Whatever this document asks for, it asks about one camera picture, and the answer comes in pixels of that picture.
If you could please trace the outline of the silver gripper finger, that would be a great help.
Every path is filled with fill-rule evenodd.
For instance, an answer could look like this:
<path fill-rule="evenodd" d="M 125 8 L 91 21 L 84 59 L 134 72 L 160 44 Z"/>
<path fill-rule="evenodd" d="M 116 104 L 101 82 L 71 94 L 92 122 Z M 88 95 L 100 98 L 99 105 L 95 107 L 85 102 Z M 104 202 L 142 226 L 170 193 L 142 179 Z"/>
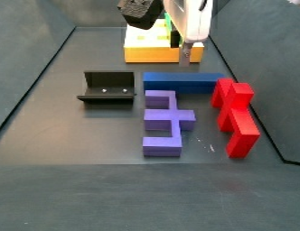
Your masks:
<path fill-rule="evenodd" d="M 180 45 L 180 49 L 179 49 L 179 65 L 182 67 L 187 67 L 190 65 L 190 57 L 191 57 L 191 48 L 192 48 L 192 44 L 184 42 Z"/>

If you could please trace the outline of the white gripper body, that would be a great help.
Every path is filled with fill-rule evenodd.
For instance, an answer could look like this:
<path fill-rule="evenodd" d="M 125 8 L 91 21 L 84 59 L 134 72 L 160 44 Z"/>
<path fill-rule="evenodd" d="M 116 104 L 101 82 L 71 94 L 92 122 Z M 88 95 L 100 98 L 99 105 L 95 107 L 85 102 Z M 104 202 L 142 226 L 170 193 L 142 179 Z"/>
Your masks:
<path fill-rule="evenodd" d="M 212 0 L 163 0 L 164 10 L 186 43 L 208 35 Z"/>

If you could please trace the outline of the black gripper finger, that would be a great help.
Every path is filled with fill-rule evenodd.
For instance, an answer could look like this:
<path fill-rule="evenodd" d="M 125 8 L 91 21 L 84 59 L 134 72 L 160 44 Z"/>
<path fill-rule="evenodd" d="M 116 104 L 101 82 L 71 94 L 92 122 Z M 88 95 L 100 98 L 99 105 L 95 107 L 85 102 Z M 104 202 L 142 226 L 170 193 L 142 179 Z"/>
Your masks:
<path fill-rule="evenodd" d="M 171 31 L 168 34 L 168 42 L 171 48 L 178 48 L 180 43 L 180 35 L 178 31 Z"/>

